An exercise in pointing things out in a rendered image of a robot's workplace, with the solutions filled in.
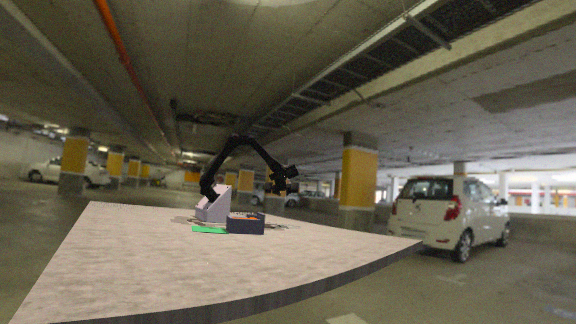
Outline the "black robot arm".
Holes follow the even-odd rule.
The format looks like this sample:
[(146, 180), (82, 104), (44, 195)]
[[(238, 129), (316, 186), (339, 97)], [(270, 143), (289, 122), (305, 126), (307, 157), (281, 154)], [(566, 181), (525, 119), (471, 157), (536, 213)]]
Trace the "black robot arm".
[(205, 195), (209, 201), (208, 203), (214, 203), (218, 196), (221, 194), (217, 194), (212, 186), (212, 183), (215, 181), (214, 174), (217, 173), (219, 167), (228, 157), (230, 152), (234, 150), (238, 145), (251, 145), (252, 148), (265, 160), (269, 168), (272, 172), (269, 175), (270, 180), (274, 180), (277, 185), (283, 184), (287, 177), (291, 179), (299, 175), (295, 164), (291, 164), (290, 166), (284, 167), (279, 163), (277, 159), (267, 153), (267, 151), (255, 140), (253, 135), (237, 135), (235, 133), (231, 134), (221, 150), (218, 154), (218, 157), (210, 166), (210, 169), (200, 177), (199, 186), (201, 195)]

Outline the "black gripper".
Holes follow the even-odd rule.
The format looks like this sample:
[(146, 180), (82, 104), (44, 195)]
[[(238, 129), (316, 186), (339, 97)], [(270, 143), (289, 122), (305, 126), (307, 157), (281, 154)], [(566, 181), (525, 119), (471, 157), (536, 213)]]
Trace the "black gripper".
[(265, 184), (265, 189), (264, 189), (265, 193), (272, 193), (272, 194), (276, 194), (278, 196), (281, 196), (280, 191), (285, 191), (285, 190), (286, 190), (286, 196), (288, 196), (291, 193), (293, 193), (293, 194), (298, 193), (298, 189), (299, 189), (299, 183), (298, 182), (291, 182), (291, 184), (287, 184), (287, 185), (286, 185), (286, 181), (281, 185), (277, 185), (275, 183), (275, 185), (272, 186), (272, 184), (273, 184), (273, 182), (267, 182)]

